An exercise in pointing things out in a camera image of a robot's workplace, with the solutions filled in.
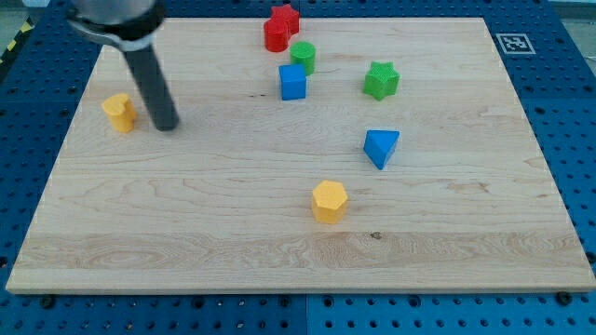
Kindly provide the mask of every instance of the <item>wooden cutting board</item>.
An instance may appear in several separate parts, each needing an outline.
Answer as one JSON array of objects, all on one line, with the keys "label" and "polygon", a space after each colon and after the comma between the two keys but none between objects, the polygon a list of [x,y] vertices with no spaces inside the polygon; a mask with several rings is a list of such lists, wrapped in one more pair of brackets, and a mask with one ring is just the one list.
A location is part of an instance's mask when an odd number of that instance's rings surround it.
[{"label": "wooden cutting board", "polygon": [[[302,20],[318,49],[282,101],[264,20],[169,20],[156,50],[182,122],[153,128],[105,47],[7,289],[13,293],[587,291],[594,275],[482,19]],[[393,61],[397,96],[363,94]],[[101,103],[131,95],[135,129]],[[401,132],[386,169],[362,145]],[[341,181],[344,219],[311,191]]]}]

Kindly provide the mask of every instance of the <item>toy block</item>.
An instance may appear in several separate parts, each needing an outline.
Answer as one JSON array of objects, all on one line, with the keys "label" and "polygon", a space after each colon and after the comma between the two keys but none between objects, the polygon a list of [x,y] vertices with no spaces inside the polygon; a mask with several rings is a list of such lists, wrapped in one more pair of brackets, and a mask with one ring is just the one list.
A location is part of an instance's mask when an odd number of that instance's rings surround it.
[{"label": "toy block", "polygon": [[363,91],[381,101],[386,96],[396,94],[399,81],[400,74],[393,69],[392,62],[373,61],[371,69],[366,73]]},{"label": "toy block", "polygon": [[271,7],[271,18],[281,18],[286,21],[290,34],[300,32],[300,13],[294,10],[290,4]]},{"label": "toy block", "polygon": [[315,46],[308,42],[294,43],[290,48],[290,63],[303,64],[306,75],[311,75],[315,71]]},{"label": "toy block", "polygon": [[281,52],[288,48],[290,31],[282,18],[271,18],[263,25],[264,47],[271,52]]},{"label": "toy block", "polygon": [[347,211],[347,193],[339,181],[322,181],[314,190],[312,209],[315,220],[337,223]]},{"label": "toy block", "polygon": [[306,98],[306,73],[302,64],[279,66],[281,99],[284,101]]},{"label": "toy block", "polygon": [[120,93],[106,99],[102,103],[102,108],[115,130],[127,133],[134,128],[137,112],[128,94]]},{"label": "toy block", "polygon": [[364,152],[378,169],[383,169],[395,152],[400,133],[395,130],[368,130]]}]

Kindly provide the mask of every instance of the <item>green cylinder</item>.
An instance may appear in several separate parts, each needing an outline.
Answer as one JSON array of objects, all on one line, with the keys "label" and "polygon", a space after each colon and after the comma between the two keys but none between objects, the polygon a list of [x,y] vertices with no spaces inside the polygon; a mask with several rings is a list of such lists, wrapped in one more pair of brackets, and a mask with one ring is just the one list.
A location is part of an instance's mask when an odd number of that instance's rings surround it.
[{"label": "green cylinder", "polygon": [[315,46],[308,42],[294,43],[290,48],[290,62],[292,64],[303,64],[306,75],[311,75],[315,71]]}]

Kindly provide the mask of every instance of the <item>yellow tape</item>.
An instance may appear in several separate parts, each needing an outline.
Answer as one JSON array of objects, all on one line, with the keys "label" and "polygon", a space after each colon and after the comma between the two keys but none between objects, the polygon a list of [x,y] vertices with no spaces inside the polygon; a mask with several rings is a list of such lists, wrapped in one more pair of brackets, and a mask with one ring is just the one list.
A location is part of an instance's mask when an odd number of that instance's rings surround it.
[{"label": "yellow tape", "polygon": [[12,40],[12,42],[10,42],[10,43],[8,44],[7,50],[8,50],[8,51],[12,51],[12,49],[15,47],[15,45],[17,45],[17,41],[15,41],[15,40]]},{"label": "yellow tape", "polygon": [[22,27],[20,27],[20,32],[21,33],[27,33],[30,30],[32,30],[34,27],[31,26],[31,24],[29,24],[29,22],[25,22],[22,24]]}]

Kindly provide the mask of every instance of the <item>green block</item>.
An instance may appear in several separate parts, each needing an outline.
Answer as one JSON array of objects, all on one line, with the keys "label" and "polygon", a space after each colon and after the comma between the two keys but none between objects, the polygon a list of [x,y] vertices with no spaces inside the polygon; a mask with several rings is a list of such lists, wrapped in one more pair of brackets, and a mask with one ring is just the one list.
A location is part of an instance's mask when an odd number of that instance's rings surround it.
[{"label": "green block", "polygon": [[306,75],[311,75],[315,71],[315,46],[308,42],[294,43],[290,48],[290,63],[303,64]]},{"label": "green block", "polygon": [[363,92],[372,95],[378,101],[398,91],[400,74],[393,69],[393,63],[373,61],[371,70],[366,73]]}]

